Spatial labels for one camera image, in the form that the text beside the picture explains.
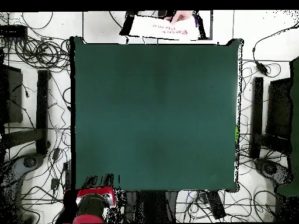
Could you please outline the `person's hand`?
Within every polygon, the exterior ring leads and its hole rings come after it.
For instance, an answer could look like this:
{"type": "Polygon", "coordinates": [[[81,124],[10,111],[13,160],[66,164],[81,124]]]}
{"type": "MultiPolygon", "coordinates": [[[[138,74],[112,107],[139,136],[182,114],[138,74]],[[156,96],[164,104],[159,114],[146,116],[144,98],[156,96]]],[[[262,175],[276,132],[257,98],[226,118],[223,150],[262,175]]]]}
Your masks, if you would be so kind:
{"type": "Polygon", "coordinates": [[[174,24],[178,21],[188,20],[192,17],[192,11],[190,10],[175,10],[170,16],[164,17],[165,20],[174,24]]]}

